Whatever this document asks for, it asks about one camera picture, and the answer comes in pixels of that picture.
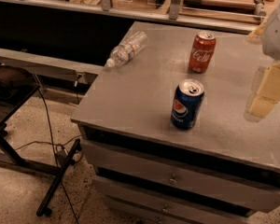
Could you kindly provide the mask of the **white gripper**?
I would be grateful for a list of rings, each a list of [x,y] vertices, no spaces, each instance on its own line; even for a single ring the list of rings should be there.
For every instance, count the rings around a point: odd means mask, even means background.
[[[262,50],[271,58],[280,60],[280,4],[266,21],[262,36]],[[263,119],[271,113],[279,102],[280,62],[275,62],[264,69],[247,113]]]

